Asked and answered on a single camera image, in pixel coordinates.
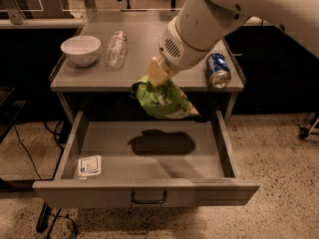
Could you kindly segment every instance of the caster wheel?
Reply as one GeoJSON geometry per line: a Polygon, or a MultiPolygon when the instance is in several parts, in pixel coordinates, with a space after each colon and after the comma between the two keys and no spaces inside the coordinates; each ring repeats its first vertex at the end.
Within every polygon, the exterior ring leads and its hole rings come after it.
{"type": "Polygon", "coordinates": [[[309,129],[307,127],[300,127],[299,137],[304,139],[309,136],[309,129]]]}

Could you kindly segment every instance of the bowl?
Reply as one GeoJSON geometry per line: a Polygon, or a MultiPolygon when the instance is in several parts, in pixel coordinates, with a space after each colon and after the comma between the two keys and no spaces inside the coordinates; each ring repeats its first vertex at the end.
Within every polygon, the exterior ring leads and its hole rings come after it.
{"type": "Polygon", "coordinates": [[[100,56],[101,41],[94,36],[76,36],[66,40],[61,50],[75,65],[89,67],[100,56]]]}

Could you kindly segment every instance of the soda can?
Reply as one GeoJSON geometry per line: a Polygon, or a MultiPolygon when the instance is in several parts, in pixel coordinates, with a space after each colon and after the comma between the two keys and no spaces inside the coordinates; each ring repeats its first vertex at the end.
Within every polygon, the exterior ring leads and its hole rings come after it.
{"type": "Polygon", "coordinates": [[[230,80],[231,74],[222,54],[212,53],[206,59],[209,84],[218,89],[225,88],[230,80]]]}

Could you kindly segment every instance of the green snack bag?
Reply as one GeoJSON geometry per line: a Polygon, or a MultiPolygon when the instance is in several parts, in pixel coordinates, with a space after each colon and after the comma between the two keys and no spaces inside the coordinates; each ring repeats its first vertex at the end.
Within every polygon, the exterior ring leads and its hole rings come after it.
{"type": "Polygon", "coordinates": [[[150,116],[160,120],[199,116],[198,111],[185,93],[171,80],[154,88],[149,82],[148,76],[144,76],[133,84],[132,94],[150,116]]]}

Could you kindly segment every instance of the can lid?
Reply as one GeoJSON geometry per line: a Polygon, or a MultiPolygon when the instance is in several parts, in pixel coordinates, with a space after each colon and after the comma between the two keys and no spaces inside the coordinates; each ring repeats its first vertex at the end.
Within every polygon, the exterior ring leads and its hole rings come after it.
{"type": "Polygon", "coordinates": [[[210,77],[210,83],[213,87],[221,89],[225,88],[231,80],[231,75],[227,71],[217,71],[210,77]]]}

